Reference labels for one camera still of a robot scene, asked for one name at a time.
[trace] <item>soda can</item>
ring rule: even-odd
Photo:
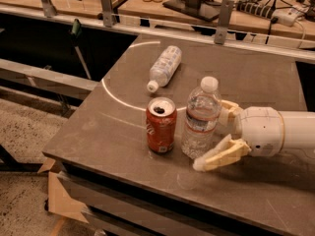
[[[149,102],[146,114],[149,148],[159,153],[172,150],[177,119],[174,102],[165,97],[154,98]]]

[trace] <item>floor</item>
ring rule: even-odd
[[[19,162],[42,163],[42,148],[75,109],[64,114],[58,100],[0,86],[0,144]],[[95,235],[86,223],[45,210],[47,185],[47,173],[0,171],[0,236]]]

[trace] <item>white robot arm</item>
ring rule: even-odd
[[[195,170],[209,171],[234,163],[247,154],[273,156],[280,151],[315,163],[314,112],[277,111],[271,107],[249,107],[240,111],[238,108],[234,129],[236,140],[231,135],[226,136],[195,160]]]

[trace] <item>clear water bottle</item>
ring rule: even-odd
[[[150,81],[147,89],[155,92],[159,87],[168,84],[181,62],[181,50],[177,46],[169,45],[160,54],[153,67],[150,69]]]
[[[221,113],[218,84],[216,78],[205,77],[188,97],[181,147],[192,159],[211,148],[212,136]]]

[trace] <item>bottle cap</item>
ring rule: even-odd
[[[201,83],[200,87],[203,91],[213,92],[218,89],[218,80],[214,77],[205,77]]]
[[[158,83],[156,81],[149,81],[147,84],[147,89],[150,92],[155,92],[158,90]]]

